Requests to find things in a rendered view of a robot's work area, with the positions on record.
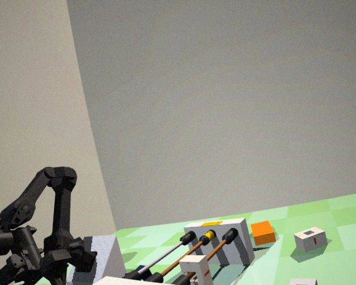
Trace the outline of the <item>orange block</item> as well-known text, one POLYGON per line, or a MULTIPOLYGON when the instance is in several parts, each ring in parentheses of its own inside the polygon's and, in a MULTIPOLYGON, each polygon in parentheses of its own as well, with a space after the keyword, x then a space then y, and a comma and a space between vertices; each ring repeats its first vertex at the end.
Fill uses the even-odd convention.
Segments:
POLYGON ((255 245, 276 242, 275 233, 269 221, 251 224, 255 245))

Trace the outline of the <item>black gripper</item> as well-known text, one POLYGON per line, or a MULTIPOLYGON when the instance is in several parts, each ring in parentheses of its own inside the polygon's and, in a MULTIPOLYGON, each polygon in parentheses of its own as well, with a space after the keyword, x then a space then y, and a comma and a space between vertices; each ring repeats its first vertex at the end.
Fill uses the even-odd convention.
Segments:
POLYGON ((30 260, 33 270, 25 271, 18 277, 18 282, 24 281, 20 285, 35 285, 42 277, 50 281, 51 285, 66 285, 68 261, 72 258, 65 249, 49 251, 43 258, 43 249, 37 245, 28 245, 15 252, 20 252, 30 260))

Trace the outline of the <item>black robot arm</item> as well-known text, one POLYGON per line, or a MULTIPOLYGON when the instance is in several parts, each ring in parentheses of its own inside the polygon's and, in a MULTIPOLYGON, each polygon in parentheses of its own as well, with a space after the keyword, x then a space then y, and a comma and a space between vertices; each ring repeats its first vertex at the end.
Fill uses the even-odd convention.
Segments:
POLYGON ((70 167, 45 167, 37 172, 21 196, 1 211, 0 255, 6 255, 10 250, 12 255, 0 270, 0 285, 13 281, 18 283, 18 277, 25 269, 26 272, 33 270, 25 254, 20 252, 16 255, 15 252, 24 246, 36 245, 32 235, 37 229, 29 225, 17 227, 30 221, 36 209, 35 203, 46 186, 53 188, 55 204, 52 234, 44 239, 44 256, 49 251, 65 249, 72 258, 68 263, 77 268, 76 272, 89 273, 92 270, 97 252, 88 252, 84 241, 80 237, 74 239, 70 234, 71 192, 76 182, 76 171, 70 167))

